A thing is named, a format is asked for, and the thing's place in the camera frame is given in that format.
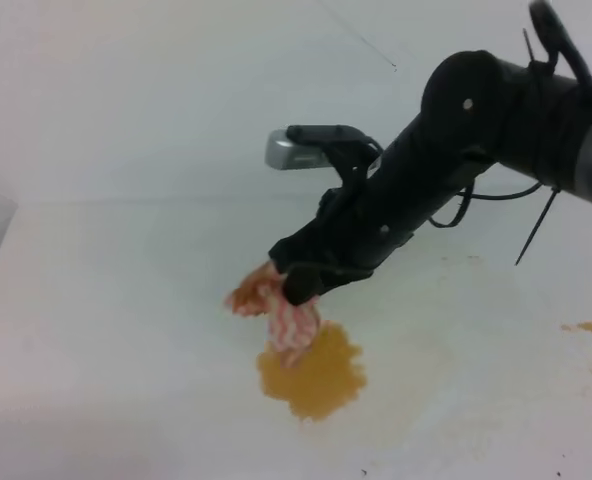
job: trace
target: orange liquid spill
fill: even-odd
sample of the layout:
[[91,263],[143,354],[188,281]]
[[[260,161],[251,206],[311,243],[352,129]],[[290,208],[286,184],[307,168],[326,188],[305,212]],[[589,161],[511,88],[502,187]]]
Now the orange liquid spill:
[[296,366],[282,367],[269,346],[256,365],[265,395],[288,402],[300,420],[317,422],[355,400],[367,385],[363,367],[354,363],[361,354],[340,325],[327,324]]

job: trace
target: white table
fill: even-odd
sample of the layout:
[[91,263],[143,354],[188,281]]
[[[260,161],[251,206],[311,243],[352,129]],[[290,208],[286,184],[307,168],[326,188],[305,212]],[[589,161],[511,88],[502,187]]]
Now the white table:
[[0,251],[0,480],[592,479],[592,207],[545,192],[423,228],[323,299],[368,386],[265,397],[226,292],[315,198],[21,208]]

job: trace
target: cloth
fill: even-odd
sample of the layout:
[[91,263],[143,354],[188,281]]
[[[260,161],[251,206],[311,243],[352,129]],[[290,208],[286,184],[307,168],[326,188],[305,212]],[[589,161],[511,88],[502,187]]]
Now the cloth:
[[282,293],[285,277],[267,262],[248,275],[226,300],[242,316],[266,314],[268,340],[276,352],[303,352],[320,330],[318,298],[294,306]]

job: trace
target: black cable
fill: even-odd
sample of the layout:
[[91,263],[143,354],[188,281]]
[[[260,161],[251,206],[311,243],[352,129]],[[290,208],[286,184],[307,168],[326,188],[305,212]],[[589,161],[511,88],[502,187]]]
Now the black cable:
[[[522,192],[517,193],[510,193],[508,195],[479,195],[477,193],[473,193],[472,198],[475,200],[516,200],[517,198],[523,198],[527,195],[531,195],[542,186],[542,183],[537,183],[529,187],[527,190],[523,190]],[[458,195],[459,197],[464,197],[465,193],[459,192],[456,195]]]
[[467,213],[467,209],[469,208],[469,204],[472,201],[473,194],[474,194],[474,184],[472,183],[467,188],[465,188],[465,191],[463,192],[463,195],[462,195],[463,201],[460,204],[460,206],[458,207],[458,211],[456,212],[456,216],[454,217],[454,219],[451,222],[438,223],[436,220],[434,220],[433,218],[430,217],[429,223],[431,223],[436,228],[454,228],[463,220],[463,218],[465,218],[465,214]]

